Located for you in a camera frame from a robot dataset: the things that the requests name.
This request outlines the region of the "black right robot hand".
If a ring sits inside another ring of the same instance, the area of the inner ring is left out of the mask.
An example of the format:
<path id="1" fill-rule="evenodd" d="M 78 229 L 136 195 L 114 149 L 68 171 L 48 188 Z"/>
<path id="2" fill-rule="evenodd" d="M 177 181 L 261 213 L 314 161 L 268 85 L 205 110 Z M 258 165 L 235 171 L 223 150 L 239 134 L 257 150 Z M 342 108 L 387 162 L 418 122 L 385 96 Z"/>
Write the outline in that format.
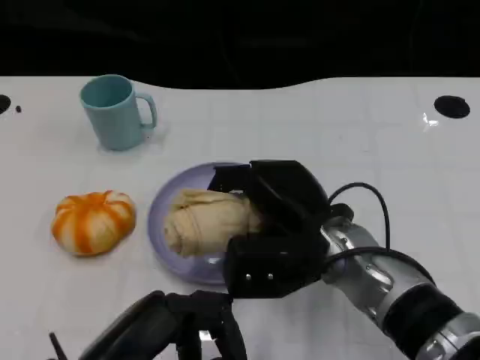
<path id="1" fill-rule="evenodd" d="M 279 299 L 317 281 L 329 248 L 320 222 L 326 192 L 296 160 L 217 166 L 212 191 L 241 191 L 260 217 L 259 231 L 229 240 L 223 279 L 234 299 Z"/>

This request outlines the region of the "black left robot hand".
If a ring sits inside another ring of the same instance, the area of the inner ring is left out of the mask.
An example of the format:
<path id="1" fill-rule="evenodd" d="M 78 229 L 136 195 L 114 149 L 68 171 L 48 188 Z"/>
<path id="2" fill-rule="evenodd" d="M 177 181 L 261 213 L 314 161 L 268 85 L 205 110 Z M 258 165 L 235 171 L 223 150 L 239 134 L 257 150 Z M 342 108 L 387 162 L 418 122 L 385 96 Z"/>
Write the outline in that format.
<path id="1" fill-rule="evenodd" d="M 201 359 L 200 332 L 207 331 L 221 359 L 246 359 L 232 303 L 222 292 L 179 295 L 156 290 L 124 311 L 80 358 L 154 359 L 174 344 L 179 359 Z"/>

